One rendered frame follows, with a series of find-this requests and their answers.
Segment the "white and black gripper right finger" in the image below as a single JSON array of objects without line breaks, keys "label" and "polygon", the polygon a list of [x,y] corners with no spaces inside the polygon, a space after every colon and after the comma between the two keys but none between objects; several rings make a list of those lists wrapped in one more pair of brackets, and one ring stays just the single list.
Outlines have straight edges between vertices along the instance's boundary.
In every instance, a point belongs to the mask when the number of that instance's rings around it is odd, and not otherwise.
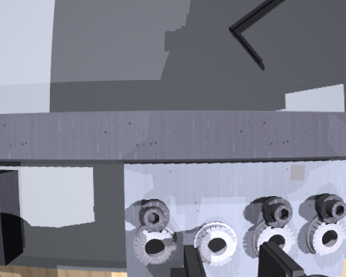
[{"label": "white and black gripper right finger", "polygon": [[306,275],[304,270],[275,242],[259,245],[258,277],[328,277]]}]

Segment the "long black rectangular bar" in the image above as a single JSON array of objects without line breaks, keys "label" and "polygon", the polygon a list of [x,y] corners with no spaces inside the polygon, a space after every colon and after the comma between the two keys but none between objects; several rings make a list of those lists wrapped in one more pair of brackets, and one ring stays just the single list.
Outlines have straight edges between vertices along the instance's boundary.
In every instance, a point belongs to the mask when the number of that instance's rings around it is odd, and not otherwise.
[{"label": "long black rectangular bar", "polygon": [[0,114],[0,162],[346,159],[346,112]]}]

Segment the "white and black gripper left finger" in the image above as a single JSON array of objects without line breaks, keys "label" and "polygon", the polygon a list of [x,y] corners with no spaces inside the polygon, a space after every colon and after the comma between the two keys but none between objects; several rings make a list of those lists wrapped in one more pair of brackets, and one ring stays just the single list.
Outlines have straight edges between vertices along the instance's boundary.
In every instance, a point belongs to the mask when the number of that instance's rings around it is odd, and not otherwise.
[{"label": "white and black gripper left finger", "polygon": [[184,268],[171,268],[171,277],[207,277],[198,248],[184,245]]}]

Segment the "black l-shaped rod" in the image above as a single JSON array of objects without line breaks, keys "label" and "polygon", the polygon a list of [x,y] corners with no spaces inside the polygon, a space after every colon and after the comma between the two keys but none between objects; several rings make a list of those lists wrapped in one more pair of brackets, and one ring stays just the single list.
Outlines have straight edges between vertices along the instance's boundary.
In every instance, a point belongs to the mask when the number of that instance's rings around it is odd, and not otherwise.
[{"label": "black l-shaped rod", "polygon": [[249,43],[245,40],[245,38],[241,35],[241,33],[237,30],[237,28],[245,23],[247,20],[249,20],[252,16],[257,14],[259,11],[261,11],[263,8],[265,8],[267,5],[272,3],[274,0],[265,0],[260,5],[258,5],[256,8],[251,10],[248,14],[240,18],[236,23],[231,25],[229,27],[229,30],[235,34],[235,36],[240,40],[240,42],[244,45],[244,47],[251,53],[251,55],[254,57],[254,59],[260,64],[263,60],[260,58],[260,56],[256,53],[256,51],[249,45]]}]

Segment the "dark grey rectangular bar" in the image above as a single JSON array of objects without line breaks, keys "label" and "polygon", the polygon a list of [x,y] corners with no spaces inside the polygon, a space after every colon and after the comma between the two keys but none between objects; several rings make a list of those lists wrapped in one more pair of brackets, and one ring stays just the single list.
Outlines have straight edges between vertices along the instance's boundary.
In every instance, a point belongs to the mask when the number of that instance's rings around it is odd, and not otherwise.
[{"label": "dark grey rectangular bar", "polygon": [[0,265],[22,253],[18,170],[0,170]]}]

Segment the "grey flanged bushing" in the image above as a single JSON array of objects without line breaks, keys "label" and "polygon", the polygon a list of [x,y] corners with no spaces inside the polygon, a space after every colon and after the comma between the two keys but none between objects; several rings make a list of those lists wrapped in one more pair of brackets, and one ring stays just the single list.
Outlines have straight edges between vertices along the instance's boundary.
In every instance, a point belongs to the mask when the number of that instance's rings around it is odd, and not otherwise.
[{"label": "grey flanged bushing", "polygon": [[203,262],[218,266],[232,260],[233,242],[236,242],[234,233],[226,226],[215,224],[201,230],[196,239],[196,248]]}]

